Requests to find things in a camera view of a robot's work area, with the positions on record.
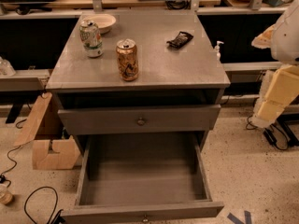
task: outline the gray cabinet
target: gray cabinet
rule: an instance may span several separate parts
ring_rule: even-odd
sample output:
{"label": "gray cabinet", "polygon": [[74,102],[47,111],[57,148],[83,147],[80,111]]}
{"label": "gray cabinet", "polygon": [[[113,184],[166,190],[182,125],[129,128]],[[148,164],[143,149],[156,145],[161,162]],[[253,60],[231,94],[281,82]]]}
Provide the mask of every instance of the gray cabinet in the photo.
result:
{"label": "gray cabinet", "polygon": [[[114,11],[118,25],[103,36],[107,50],[100,59],[78,58],[75,27],[48,83],[84,156],[77,202],[62,212],[66,223],[215,217],[223,208],[211,198],[200,150],[228,78],[194,14],[144,13]],[[176,51],[164,42],[149,46],[170,28],[173,35],[191,30],[192,43]],[[122,33],[135,34],[140,47],[134,82],[118,75],[114,48]],[[149,56],[154,51],[157,57]]]}

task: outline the silver can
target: silver can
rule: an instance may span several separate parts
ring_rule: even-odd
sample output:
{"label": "silver can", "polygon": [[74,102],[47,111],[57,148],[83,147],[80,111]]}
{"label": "silver can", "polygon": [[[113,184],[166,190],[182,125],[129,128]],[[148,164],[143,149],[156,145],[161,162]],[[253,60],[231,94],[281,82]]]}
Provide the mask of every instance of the silver can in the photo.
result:
{"label": "silver can", "polygon": [[98,57],[103,54],[102,36],[94,21],[85,20],[81,23],[80,37],[87,56]]}
{"label": "silver can", "polygon": [[118,66],[121,78],[132,81],[138,77],[137,45],[132,39],[124,39],[116,47]]}

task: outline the gold can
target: gold can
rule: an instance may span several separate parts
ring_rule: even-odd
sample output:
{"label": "gold can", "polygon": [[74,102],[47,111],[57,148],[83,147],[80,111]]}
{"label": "gold can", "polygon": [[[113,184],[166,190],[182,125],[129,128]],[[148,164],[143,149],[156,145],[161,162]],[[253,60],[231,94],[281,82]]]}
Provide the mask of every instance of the gold can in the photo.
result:
{"label": "gold can", "polygon": [[116,47],[118,66],[121,78],[132,81],[138,77],[137,45],[132,39],[124,39]]}

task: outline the can lid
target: can lid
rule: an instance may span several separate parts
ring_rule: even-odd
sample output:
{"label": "can lid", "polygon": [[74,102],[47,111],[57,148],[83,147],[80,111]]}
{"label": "can lid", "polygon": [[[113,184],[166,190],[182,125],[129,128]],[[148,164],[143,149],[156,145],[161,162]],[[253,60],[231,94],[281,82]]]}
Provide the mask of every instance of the can lid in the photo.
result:
{"label": "can lid", "polygon": [[117,46],[120,49],[131,49],[135,46],[135,41],[132,39],[124,39],[124,40],[118,41]]}
{"label": "can lid", "polygon": [[81,23],[82,27],[89,27],[93,25],[96,25],[96,23],[93,20],[83,20]]}

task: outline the white cup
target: white cup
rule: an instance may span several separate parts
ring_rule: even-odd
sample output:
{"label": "white cup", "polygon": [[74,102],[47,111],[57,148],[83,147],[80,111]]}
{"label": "white cup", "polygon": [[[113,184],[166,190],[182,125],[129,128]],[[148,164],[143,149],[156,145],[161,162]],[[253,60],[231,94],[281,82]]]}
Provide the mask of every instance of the white cup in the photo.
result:
{"label": "white cup", "polygon": [[7,186],[4,184],[0,184],[0,203],[1,204],[9,204],[13,199],[12,194],[7,189]]}

